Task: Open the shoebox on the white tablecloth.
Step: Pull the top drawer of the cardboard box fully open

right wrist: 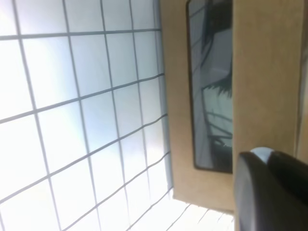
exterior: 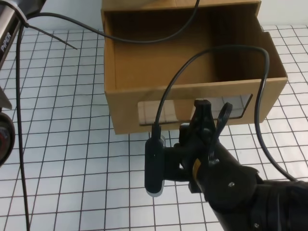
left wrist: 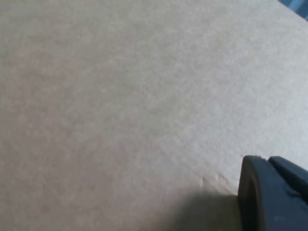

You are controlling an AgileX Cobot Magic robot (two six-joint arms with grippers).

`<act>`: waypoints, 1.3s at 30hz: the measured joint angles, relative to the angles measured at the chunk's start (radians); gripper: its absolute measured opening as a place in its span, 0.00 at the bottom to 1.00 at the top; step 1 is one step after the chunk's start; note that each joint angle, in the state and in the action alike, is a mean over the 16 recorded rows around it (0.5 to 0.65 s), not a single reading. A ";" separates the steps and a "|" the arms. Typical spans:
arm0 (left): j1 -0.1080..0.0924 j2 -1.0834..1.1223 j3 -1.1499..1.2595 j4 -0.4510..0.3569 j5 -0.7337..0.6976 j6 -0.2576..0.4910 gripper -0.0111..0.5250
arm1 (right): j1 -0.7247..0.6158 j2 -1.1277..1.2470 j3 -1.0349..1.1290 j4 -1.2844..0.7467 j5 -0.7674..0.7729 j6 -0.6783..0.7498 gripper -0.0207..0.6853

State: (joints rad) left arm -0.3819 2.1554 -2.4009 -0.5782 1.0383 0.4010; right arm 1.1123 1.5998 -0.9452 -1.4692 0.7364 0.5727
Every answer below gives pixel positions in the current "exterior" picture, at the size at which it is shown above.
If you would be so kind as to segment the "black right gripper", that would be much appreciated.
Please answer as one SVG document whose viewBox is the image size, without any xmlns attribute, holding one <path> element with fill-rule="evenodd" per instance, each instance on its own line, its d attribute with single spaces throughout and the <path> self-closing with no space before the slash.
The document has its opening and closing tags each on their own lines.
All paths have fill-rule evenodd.
<svg viewBox="0 0 308 231">
<path fill-rule="evenodd" d="M 202 193 L 217 212 L 252 210 L 257 202 L 257 170 L 239 164 L 219 141 L 213 147 L 215 158 L 210 158 L 215 133 L 211 103 L 195 100 L 194 106 L 190 124 L 180 125 L 179 143 L 163 149 L 165 178 L 189 182 L 190 191 Z"/>
</svg>

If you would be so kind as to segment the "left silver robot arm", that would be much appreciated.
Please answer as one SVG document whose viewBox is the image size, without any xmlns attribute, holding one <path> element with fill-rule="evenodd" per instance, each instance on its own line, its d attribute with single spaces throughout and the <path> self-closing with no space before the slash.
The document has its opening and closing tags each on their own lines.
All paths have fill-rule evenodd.
<svg viewBox="0 0 308 231">
<path fill-rule="evenodd" d="M 0 2 L 0 65 L 3 65 L 14 38 L 27 17 L 39 13 L 44 0 L 2 0 Z M 12 120 L 0 113 L 0 164 L 10 156 L 15 142 L 15 128 Z"/>
</svg>

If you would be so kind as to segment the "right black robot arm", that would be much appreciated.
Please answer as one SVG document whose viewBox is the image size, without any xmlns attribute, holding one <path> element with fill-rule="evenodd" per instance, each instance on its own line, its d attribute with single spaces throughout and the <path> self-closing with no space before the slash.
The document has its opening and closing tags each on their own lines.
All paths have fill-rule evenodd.
<svg viewBox="0 0 308 231">
<path fill-rule="evenodd" d="M 211 103 L 194 105 L 179 142 L 164 150 L 165 179 L 202 193 L 225 231 L 307 230 L 308 184 L 263 180 L 257 169 L 241 165 L 218 140 Z"/>
</svg>

